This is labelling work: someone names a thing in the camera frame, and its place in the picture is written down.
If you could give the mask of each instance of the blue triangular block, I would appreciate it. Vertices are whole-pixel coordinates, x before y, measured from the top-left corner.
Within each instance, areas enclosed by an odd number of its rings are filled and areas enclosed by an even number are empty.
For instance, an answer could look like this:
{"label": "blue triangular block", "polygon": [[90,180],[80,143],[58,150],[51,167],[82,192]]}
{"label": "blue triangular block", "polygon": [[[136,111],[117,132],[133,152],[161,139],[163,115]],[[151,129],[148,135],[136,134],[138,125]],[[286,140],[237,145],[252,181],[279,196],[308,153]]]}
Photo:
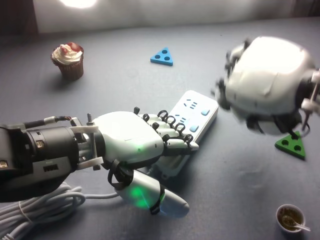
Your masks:
{"label": "blue triangular block", "polygon": [[174,64],[174,61],[172,61],[171,54],[167,47],[159,51],[156,55],[150,57],[150,62],[168,66],[172,66]]}

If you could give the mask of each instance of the robotic hand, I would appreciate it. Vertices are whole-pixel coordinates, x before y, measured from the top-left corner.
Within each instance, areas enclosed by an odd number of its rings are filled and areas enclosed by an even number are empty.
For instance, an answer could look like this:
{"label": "robotic hand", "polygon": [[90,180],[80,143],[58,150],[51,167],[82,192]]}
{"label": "robotic hand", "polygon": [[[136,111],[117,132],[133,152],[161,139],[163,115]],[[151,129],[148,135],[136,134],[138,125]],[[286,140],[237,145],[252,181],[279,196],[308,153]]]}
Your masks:
{"label": "robotic hand", "polygon": [[[109,170],[108,182],[124,200],[150,213],[184,217],[188,203],[138,171],[161,156],[190,155],[199,146],[185,126],[163,110],[158,115],[111,112],[83,126],[77,118],[48,117],[0,126],[0,202],[15,202],[56,190],[67,176],[89,167]],[[58,121],[71,127],[31,129]]]}
{"label": "robotic hand", "polygon": [[[230,110],[248,129],[278,135],[290,133],[309,115],[320,115],[320,72],[301,46],[275,37],[246,40],[226,54],[227,76],[216,83],[222,108]],[[299,113],[306,113],[305,120]]]}

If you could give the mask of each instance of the cup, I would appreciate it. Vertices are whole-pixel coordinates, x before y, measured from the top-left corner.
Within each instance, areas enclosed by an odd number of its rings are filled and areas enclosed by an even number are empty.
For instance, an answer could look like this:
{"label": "cup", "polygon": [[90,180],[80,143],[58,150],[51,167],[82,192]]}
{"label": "cup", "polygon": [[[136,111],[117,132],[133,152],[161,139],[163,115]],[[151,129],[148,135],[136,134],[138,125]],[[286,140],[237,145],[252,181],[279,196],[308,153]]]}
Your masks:
{"label": "cup", "polygon": [[298,208],[297,206],[295,205],[292,205],[292,204],[284,204],[284,205],[281,205],[280,207],[278,207],[278,209],[276,210],[276,213],[275,213],[275,219],[276,219],[276,222],[278,223],[278,225],[280,226],[281,230],[283,230],[284,232],[286,233],[299,233],[301,232],[301,229],[297,228],[296,230],[289,230],[289,229],[286,229],[282,224],[281,224],[281,219],[284,215],[289,215],[288,212],[294,212],[295,214],[297,214],[297,216],[301,219],[301,225],[305,226],[306,224],[306,218],[305,218],[305,215],[304,213],[301,211],[300,208]]}

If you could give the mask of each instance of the green triangle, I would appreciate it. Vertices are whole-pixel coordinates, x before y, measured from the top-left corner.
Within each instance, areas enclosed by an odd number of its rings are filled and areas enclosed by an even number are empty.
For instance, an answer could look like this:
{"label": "green triangle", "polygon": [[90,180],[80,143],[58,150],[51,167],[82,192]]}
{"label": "green triangle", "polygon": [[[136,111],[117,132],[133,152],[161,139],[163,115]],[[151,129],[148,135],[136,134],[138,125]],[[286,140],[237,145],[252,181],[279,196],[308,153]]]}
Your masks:
{"label": "green triangle", "polygon": [[298,139],[292,139],[292,136],[288,135],[277,141],[274,146],[287,154],[304,160],[306,156],[304,144],[300,137],[300,133],[296,131],[295,134],[299,136]]}

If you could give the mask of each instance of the gray tabletop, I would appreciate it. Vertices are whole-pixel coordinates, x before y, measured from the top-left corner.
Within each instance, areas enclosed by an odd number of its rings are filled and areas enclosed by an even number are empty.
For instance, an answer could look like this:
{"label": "gray tabletop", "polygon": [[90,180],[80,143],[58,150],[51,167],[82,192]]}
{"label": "gray tabletop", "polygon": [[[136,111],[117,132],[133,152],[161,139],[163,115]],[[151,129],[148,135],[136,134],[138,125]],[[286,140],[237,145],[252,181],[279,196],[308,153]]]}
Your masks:
{"label": "gray tabletop", "polygon": [[[0,122],[56,115],[85,122],[86,113],[97,117],[135,106],[141,113],[170,111],[187,90],[210,97],[213,82],[225,74],[226,51],[260,35],[299,43],[320,65],[320,18],[0,38]],[[50,54],[70,41],[84,48],[84,75],[66,83]],[[173,67],[150,63],[164,47]],[[251,133],[220,109],[200,150],[177,177],[164,182],[188,201],[185,218],[151,216],[120,197],[87,200],[72,217],[36,228],[26,238],[282,240],[288,236],[278,229],[275,213],[282,204],[294,204],[312,228],[299,238],[319,239],[320,122],[312,116],[309,123],[302,161],[274,147],[280,137]],[[84,193],[111,193],[107,173],[86,169],[66,181]]]}

